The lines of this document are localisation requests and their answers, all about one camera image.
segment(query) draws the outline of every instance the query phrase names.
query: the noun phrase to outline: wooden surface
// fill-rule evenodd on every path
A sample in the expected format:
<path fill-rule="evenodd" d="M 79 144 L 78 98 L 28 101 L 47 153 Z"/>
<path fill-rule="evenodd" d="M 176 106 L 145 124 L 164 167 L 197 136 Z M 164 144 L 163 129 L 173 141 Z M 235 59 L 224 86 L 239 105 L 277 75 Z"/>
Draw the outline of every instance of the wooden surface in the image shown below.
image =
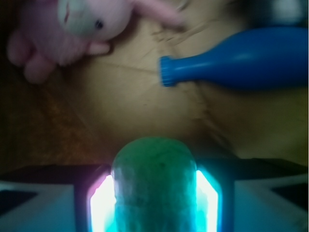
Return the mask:
<path fill-rule="evenodd" d="M 241 93 L 210 83 L 161 87 L 157 59 L 204 52 L 245 30 L 224 0 L 192 0 L 185 31 L 134 17 L 114 51 L 58 69 L 42 86 L 5 58 L 17 1 L 0 3 L 0 172 L 29 164 L 111 163 L 127 142 L 177 138 L 195 156 L 283 158 L 308 165 L 308 88 Z"/>

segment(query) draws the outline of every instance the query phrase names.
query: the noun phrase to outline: stuffed bunny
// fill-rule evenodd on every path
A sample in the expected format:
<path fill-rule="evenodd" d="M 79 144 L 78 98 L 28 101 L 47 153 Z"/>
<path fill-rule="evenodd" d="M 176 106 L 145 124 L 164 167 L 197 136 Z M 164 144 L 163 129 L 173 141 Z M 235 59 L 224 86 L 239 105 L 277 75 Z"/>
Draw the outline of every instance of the stuffed bunny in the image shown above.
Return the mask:
<path fill-rule="evenodd" d="M 160 0 L 28 0 L 9 37 L 8 59 L 24 67 L 30 83 L 41 84 L 56 65 L 106 54 L 107 41 L 125 29 L 133 10 L 166 26 L 184 23 L 176 9 Z"/>

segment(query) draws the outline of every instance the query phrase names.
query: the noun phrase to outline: green cylinder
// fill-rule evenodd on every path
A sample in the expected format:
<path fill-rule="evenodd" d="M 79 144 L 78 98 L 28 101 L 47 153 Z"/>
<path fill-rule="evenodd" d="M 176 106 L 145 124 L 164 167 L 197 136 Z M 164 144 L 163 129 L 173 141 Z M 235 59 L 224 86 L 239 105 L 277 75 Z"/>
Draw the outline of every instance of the green cylinder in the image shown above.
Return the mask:
<path fill-rule="evenodd" d="M 135 140 L 117 154 L 112 176 L 118 232 L 196 231 L 196 163 L 183 143 Z"/>

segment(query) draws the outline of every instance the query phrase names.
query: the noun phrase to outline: glowing light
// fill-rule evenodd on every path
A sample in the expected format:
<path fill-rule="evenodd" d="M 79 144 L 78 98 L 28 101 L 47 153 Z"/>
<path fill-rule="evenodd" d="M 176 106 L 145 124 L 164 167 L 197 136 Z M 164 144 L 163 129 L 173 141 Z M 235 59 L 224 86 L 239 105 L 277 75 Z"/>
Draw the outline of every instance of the glowing light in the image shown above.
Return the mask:
<path fill-rule="evenodd" d="M 217 232 L 218 200 L 216 190 L 203 173 L 197 171 L 198 232 Z M 114 183 L 112 176 L 109 175 L 90 199 L 92 232 L 116 232 L 115 203 Z"/>
<path fill-rule="evenodd" d="M 114 232 L 115 193 L 109 175 L 90 199 L 92 232 Z"/>
<path fill-rule="evenodd" d="M 197 171 L 197 231 L 217 232 L 218 229 L 218 193 Z"/>

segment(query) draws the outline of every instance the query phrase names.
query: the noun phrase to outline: blue plastic bottle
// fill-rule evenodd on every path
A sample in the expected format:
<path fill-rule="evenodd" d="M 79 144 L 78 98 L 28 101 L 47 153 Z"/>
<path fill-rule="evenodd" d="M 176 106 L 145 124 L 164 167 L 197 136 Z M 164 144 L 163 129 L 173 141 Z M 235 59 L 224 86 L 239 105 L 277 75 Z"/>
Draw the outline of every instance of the blue plastic bottle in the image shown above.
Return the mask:
<path fill-rule="evenodd" d="M 162 83 L 205 80 L 266 90 L 308 85 L 308 29 L 276 27 L 235 34 L 201 55 L 160 59 Z"/>

